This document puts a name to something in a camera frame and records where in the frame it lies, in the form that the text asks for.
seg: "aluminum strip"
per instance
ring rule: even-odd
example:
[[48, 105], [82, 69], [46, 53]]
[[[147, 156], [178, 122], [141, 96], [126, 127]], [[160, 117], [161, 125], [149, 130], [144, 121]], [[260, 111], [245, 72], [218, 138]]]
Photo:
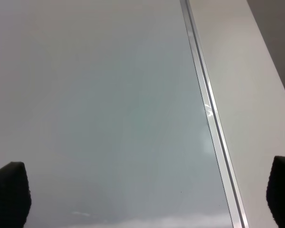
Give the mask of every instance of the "aluminum strip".
[[234, 228], [248, 228], [244, 205], [220, 122], [190, 2], [188, 0], [180, 0], [180, 3], [232, 224]]

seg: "white surface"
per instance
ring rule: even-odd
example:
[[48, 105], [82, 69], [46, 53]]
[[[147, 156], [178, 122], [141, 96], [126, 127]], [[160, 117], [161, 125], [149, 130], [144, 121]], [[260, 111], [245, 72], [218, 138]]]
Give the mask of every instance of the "white surface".
[[285, 90], [245, 0], [190, 0], [250, 228], [276, 228], [266, 202], [285, 155]]
[[230, 228], [175, 0], [0, 0], [0, 167], [26, 228]]

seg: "metal frame edge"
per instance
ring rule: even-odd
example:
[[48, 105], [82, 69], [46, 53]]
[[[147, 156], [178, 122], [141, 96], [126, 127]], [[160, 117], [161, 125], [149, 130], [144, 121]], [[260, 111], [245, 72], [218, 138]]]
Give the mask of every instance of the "metal frame edge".
[[240, 196], [238, 183], [231, 163], [222, 124], [211, 88], [204, 55], [201, 50], [200, 39], [190, 6], [190, 1], [180, 0], [180, 3], [232, 225], [234, 228], [249, 228], [243, 201]]

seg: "black object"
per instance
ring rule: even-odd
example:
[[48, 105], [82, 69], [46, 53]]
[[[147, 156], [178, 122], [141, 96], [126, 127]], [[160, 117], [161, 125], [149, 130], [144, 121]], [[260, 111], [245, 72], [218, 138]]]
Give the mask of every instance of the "black object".
[[285, 228], [285, 157], [274, 158], [266, 199], [275, 222], [280, 228]]
[[24, 163], [11, 162], [0, 169], [0, 228], [23, 228], [30, 206]]

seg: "gray glass surface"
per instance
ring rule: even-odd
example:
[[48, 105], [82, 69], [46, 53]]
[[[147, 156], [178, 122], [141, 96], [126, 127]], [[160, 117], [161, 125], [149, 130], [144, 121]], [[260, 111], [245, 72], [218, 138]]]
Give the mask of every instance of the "gray glass surface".
[[230, 228], [177, 0], [0, 0], [0, 167], [26, 228]]

